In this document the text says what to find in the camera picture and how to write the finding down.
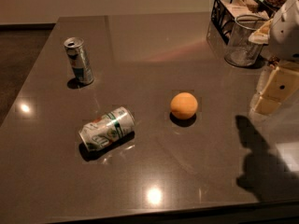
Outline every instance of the gray table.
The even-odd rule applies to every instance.
[[[265,122],[249,121],[262,68],[226,63],[209,20],[208,13],[60,18],[0,129],[1,222],[297,200],[298,95]],[[94,73],[83,88],[64,51],[71,36],[85,40]],[[199,102],[187,124],[169,116],[181,91]],[[135,116],[135,133],[86,155],[78,130],[121,105]]]

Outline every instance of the floor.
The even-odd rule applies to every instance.
[[[0,30],[0,126],[50,32],[51,29]]]

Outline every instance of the crushed can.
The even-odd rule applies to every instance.
[[[131,112],[119,107],[83,126],[79,135],[88,151],[99,151],[134,131]]]

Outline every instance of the aluminum can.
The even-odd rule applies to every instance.
[[[131,112],[119,107],[85,124],[79,135],[88,151],[99,151],[132,132],[134,127],[135,121]]]
[[[81,84],[88,85],[93,82],[93,72],[83,44],[82,38],[71,37],[65,40],[64,48],[76,80]]]

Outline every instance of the white robot part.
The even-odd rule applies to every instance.
[[[269,50],[280,59],[299,62],[299,0],[287,0],[274,16]]]

